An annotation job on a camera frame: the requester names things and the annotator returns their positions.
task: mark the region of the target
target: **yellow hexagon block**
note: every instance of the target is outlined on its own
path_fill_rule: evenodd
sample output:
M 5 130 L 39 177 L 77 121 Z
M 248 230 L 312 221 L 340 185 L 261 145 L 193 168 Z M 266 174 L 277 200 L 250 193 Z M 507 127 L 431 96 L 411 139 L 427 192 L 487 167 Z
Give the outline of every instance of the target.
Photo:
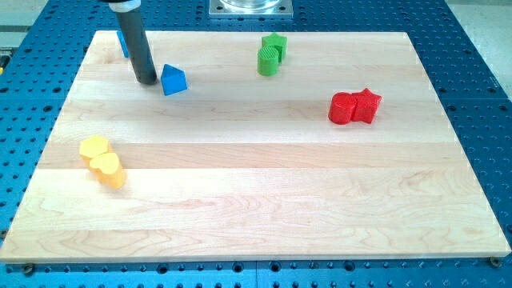
M 100 182 L 119 189 L 125 184 L 126 174 L 116 153 L 104 153 L 90 160 L 90 168 Z
M 113 151 L 107 138 L 96 135 L 80 142 L 80 157 L 82 157 L 87 167 L 90 167 L 92 158 L 108 152 Z

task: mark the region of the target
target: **red block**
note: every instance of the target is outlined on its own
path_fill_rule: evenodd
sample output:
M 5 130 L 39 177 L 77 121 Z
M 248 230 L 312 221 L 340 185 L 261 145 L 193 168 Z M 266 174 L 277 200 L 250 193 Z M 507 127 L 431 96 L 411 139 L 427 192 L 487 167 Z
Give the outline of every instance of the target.
M 377 113 L 378 106 L 381 104 L 382 97 L 374 94 L 368 88 L 358 93 L 352 93 L 352 96 L 356 98 L 358 103 L 352 115 L 352 121 L 363 121 L 371 124 Z
M 356 98 L 350 93 L 337 93 L 330 103 L 329 119 L 336 124 L 347 124 L 352 119 L 356 105 Z

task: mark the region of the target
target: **plastic toy block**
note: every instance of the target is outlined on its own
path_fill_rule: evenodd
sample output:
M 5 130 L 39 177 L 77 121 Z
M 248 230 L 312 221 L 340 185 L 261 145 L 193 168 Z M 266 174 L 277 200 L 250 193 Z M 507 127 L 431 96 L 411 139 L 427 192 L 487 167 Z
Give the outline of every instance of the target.
M 187 89 L 185 72 L 168 64 L 165 64 L 163 67 L 160 81 L 162 82 L 165 96 Z
M 277 49 L 267 46 L 258 51 L 258 73 L 263 76 L 272 76 L 279 69 L 279 52 Z
M 90 168 L 98 180 L 119 189 L 125 184 L 126 174 L 116 153 L 101 154 L 90 160 Z
M 358 101 L 350 93 L 337 93 L 330 103 L 329 119 L 336 124 L 347 124 L 352 119 Z
M 358 93 L 352 93 L 352 95 L 358 101 L 352 121 L 363 121 L 371 124 L 381 103 L 382 96 L 374 94 L 368 88 Z
M 93 136 L 80 142 L 80 157 L 90 168 L 90 161 L 104 153 L 113 152 L 108 139 L 101 136 Z
M 119 38 L 119 43 L 121 43 L 122 53 L 125 55 L 125 58 L 129 58 L 130 53 L 128 52 L 128 48 L 126 48 L 125 37 L 122 35 L 122 32 L 119 30 L 118 30 L 117 34 L 118 34 L 118 38 Z
M 264 47 L 273 47 L 279 52 L 279 63 L 284 60 L 286 56 L 286 44 L 288 43 L 288 38 L 281 36 L 275 32 L 273 32 L 269 36 L 262 37 L 262 48 Z

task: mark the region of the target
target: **wooden tabletop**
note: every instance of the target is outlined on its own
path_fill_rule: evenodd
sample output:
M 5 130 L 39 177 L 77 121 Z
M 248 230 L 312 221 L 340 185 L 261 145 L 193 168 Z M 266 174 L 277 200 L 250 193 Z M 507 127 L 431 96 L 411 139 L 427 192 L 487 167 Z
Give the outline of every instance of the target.
M 403 33 L 148 32 L 160 73 L 135 81 L 115 31 L 94 36 L 0 249 L 4 262 L 170 262 L 505 256 L 496 222 Z M 371 125 L 327 118 L 339 91 L 383 96 Z M 107 137 L 126 184 L 78 155 Z

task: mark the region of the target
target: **blue block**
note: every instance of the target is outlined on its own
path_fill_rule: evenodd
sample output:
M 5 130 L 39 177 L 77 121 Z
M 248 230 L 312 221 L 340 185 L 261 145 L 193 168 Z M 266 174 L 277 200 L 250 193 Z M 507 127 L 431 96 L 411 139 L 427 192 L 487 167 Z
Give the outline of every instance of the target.
M 165 96 L 186 90 L 185 72 L 171 65 L 164 65 L 160 81 Z
M 126 48 L 125 37 L 122 35 L 122 32 L 119 30 L 118 30 L 117 34 L 118 34 L 119 42 L 121 43 L 122 53 L 125 55 L 125 58 L 129 58 L 130 53 L 128 53 L 128 48 Z

